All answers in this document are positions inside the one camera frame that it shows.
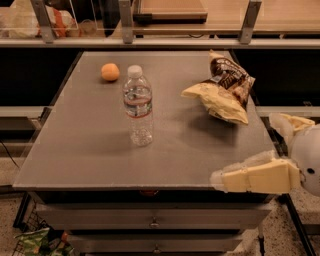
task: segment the floor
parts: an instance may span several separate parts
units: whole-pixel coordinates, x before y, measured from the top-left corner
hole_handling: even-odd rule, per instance
[[[18,168],[12,160],[0,151],[0,185],[11,184]],[[0,195],[0,256],[11,256],[17,241],[15,235],[19,229],[12,227],[17,214],[22,194]],[[303,224],[320,223],[320,198],[308,194],[303,189],[291,192],[291,198],[299,212]],[[266,256],[304,256],[307,255],[300,242],[287,207],[278,202],[276,198],[269,203],[271,213],[263,221]],[[243,234],[243,242],[234,252],[227,256],[261,255],[259,252],[258,229],[247,230]],[[310,240],[320,255],[320,236],[312,236]]]

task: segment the drawer handle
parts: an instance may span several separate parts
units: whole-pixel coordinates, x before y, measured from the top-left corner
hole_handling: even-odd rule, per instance
[[[156,246],[155,246],[155,248],[154,248],[154,250],[153,250],[153,253],[154,253],[154,254],[160,254],[160,253],[161,253],[161,251],[160,251],[160,249],[159,249],[159,247],[158,247],[157,244],[156,244]]]
[[[150,228],[152,229],[156,229],[156,228],[159,228],[160,224],[157,223],[157,219],[156,218],[153,218],[152,222],[150,223]]]

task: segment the chip bag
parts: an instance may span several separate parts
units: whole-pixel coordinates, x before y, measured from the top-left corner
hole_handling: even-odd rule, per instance
[[[254,78],[232,60],[210,51],[212,77],[181,94],[200,98],[209,114],[228,122],[248,124],[246,106]]]

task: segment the bottle cap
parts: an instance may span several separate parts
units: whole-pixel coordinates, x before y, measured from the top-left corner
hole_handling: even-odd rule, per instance
[[[131,78],[139,78],[142,76],[142,68],[138,65],[132,65],[128,68],[128,76]]]

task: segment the plastic bottle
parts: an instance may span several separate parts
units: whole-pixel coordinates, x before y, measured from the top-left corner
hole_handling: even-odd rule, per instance
[[[150,144],[153,140],[152,90],[138,65],[128,68],[123,101],[129,117],[132,142],[138,146]]]

